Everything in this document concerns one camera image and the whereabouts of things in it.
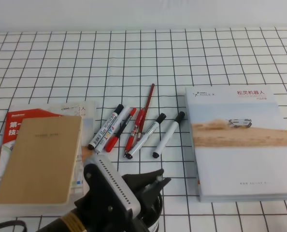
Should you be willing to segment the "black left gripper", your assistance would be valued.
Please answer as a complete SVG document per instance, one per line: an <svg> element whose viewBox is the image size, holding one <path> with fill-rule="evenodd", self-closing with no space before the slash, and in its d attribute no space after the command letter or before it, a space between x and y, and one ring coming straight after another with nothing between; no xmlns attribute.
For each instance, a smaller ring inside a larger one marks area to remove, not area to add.
<svg viewBox="0 0 287 232"><path fill-rule="evenodd" d="M101 177L94 164L84 168L84 176L89 185L88 193L75 205L81 221L93 232L146 232L142 217L147 214L160 192L172 180L163 178L163 169L143 174L125 174L122 179L134 193L140 209L133 213L126 211L109 184Z"/></svg>

